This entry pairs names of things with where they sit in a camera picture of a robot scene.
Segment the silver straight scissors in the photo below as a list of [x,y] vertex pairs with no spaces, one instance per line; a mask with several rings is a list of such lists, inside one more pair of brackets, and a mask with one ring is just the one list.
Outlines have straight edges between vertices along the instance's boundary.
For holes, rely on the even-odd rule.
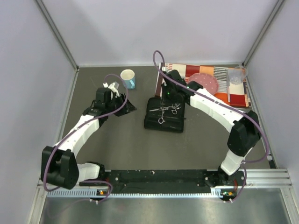
[[171,106],[166,107],[159,107],[157,109],[151,109],[150,112],[155,111],[170,111],[172,114],[176,115],[178,113],[178,110],[181,108],[181,104],[174,104]]

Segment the black zip tool case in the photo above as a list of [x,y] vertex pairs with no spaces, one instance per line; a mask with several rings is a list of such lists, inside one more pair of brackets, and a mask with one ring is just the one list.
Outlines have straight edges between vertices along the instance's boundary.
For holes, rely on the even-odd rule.
[[149,130],[182,133],[185,122],[185,104],[163,102],[150,98],[147,102],[144,128]]

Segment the silver thinning scissors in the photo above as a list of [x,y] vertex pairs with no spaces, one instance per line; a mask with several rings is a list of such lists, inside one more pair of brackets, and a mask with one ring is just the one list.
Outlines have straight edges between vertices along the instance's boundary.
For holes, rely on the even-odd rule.
[[163,123],[165,123],[164,113],[165,113],[166,109],[167,109],[167,108],[165,107],[165,104],[161,104],[161,106],[160,106],[161,116],[160,116],[160,118],[158,119],[158,123],[159,123],[159,124],[163,124]]

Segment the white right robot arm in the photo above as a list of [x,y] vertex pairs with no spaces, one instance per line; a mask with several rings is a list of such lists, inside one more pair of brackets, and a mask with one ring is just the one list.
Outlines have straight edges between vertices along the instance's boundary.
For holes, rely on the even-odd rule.
[[230,184],[247,154],[261,139],[257,114],[230,107],[195,81],[187,84],[177,70],[163,66],[160,75],[165,81],[162,84],[164,99],[201,110],[229,132],[228,152],[220,165],[218,179],[222,184]]

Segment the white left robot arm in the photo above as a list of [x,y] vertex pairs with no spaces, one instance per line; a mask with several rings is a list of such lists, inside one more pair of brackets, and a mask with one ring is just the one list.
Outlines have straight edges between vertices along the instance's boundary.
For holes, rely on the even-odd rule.
[[125,93],[118,92],[119,84],[104,83],[96,91],[95,100],[84,110],[77,124],[54,146],[42,151],[41,180],[64,189],[72,189],[77,183],[91,180],[96,185],[105,182],[104,165],[97,162],[78,164],[76,157],[87,142],[108,119],[136,110]]

